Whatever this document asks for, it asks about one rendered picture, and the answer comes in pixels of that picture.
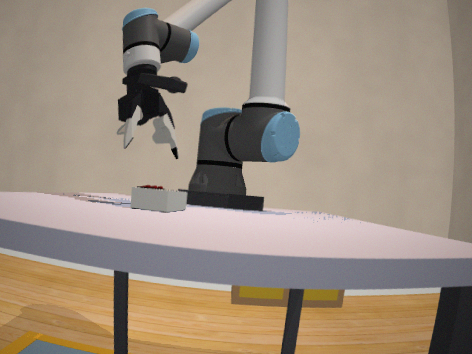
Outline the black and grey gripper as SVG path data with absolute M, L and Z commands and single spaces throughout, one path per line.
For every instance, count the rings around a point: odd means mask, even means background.
M 117 135 L 124 134 L 123 145 L 126 149 L 134 138 L 133 134 L 137 125 L 141 126 L 149 119 L 159 116 L 160 118 L 153 120 L 155 133 L 152 139 L 156 144 L 169 143 L 171 151 L 178 159 L 175 126 L 171 112 L 158 89 L 138 83 L 140 73 L 157 75 L 157 68 L 152 64 L 138 64 L 127 71 L 128 77 L 122 79 L 122 84 L 127 85 L 127 95 L 118 99 L 118 116 L 119 120 L 126 122 L 126 128 L 123 124 L 117 130 Z

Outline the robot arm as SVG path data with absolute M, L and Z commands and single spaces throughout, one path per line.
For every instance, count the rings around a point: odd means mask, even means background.
M 122 27 L 124 73 L 138 64 L 152 64 L 158 72 L 161 63 L 190 62 L 199 49 L 192 31 L 230 1 L 191 0 L 163 21 L 151 8 L 128 13 Z M 242 110 L 203 113 L 188 190 L 246 195 L 243 161 L 286 161 L 297 150 L 299 123 L 284 101 L 287 25 L 288 0 L 256 0 L 249 99 Z

